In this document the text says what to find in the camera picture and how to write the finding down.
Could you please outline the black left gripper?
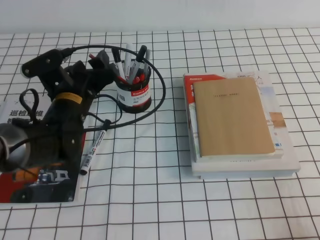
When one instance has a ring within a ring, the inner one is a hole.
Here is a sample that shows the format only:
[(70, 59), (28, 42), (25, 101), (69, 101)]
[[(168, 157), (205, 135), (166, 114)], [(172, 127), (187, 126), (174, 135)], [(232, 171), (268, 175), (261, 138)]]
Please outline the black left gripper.
[(96, 99), (99, 93), (117, 78), (117, 68), (110, 63), (105, 50), (100, 50), (95, 59), (88, 60), (91, 68), (79, 60), (62, 67), (73, 53), (72, 49), (52, 49), (21, 66), (26, 78), (38, 77), (51, 100), (62, 93), (71, 93), (84, 101)]

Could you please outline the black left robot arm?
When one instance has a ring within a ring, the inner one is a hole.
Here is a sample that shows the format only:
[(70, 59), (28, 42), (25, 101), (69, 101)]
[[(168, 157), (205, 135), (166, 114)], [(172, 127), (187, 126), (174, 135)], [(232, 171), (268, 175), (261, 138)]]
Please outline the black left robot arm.
[(98, 93), (116, 79), (109, 56), (101, 50), (89, 59), (62, 67), (73, 54), (71, 48), (52, 49), (21, 66), (26, 78), (38, 77), (51, 104), (43, 118), (37, 117), (40, 96), (35, 89), (33, 105), (19, 96), (28, 119), (14, 118), (0, 126), (0, 170), (3, 173), (28, 171), (51, 164), (78, 166), (81, 160), (84, 123)]

